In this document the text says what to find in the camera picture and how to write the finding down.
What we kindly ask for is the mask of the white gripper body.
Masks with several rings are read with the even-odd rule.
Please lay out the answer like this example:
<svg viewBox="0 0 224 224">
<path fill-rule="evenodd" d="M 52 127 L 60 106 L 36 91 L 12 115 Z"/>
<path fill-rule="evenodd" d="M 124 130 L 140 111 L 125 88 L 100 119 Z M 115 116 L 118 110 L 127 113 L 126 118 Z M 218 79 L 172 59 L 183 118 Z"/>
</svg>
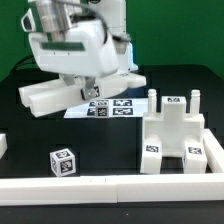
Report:
<svg viewBox="0 0 224 224">
<path fill-rule="evenodd" d="M 84 20 L 67 8 L 29 8 L 21 25 L 42 71 L 96 78 L 119 68 L 112 35 L 100 18 Z"/>
</svg>

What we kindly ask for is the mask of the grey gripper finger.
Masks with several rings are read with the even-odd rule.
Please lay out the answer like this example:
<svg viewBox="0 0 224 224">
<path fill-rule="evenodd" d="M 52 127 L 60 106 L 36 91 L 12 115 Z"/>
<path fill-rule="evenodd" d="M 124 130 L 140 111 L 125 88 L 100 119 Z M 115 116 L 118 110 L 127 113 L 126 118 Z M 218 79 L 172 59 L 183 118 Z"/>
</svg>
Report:
<svg viewBox="0 0 224 224">
<path fill-rule="evenodd" d="M 60 74 L 59 77 L 67 86 L 75 85 L 78 79 L 78 76 L 67 74 Z"/>
<path fill-rule="evenodd" d="M 94 86 L 95 77 L 85 77 L 83 79 L 82 93 L 85 100 L 91 100 L 96 96 Z"/>
</svg>

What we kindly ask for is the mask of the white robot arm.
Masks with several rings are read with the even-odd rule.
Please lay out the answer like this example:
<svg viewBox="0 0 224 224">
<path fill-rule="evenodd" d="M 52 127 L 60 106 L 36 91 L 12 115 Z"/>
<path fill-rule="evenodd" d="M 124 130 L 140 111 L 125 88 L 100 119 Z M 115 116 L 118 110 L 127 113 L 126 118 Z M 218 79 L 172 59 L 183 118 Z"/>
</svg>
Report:
<svg viewBox="0 0 224 224">
<path fill-rule="evenodd" d="M 126 0 L 28 0 L 21 19 L 35 61 L 43 71 L 81 76 L 84 99 L 98 78 L 133 66 L 126 31 Z"/>
</svg>

